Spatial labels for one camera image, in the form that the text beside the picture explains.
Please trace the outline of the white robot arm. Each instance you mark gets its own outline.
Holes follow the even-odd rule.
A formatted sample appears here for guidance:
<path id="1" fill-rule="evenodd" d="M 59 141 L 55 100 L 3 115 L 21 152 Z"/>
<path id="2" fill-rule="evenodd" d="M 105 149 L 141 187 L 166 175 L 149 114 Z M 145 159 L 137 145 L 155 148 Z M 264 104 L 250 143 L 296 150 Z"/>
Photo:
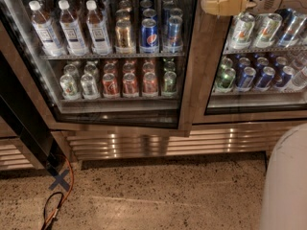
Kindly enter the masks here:
<path id="1" fill-rule="evenodd" d="M 200 121 L 269 149 L 259 230 L 307 230 L 307 0 L 201 0 L 216 24 Z"/>

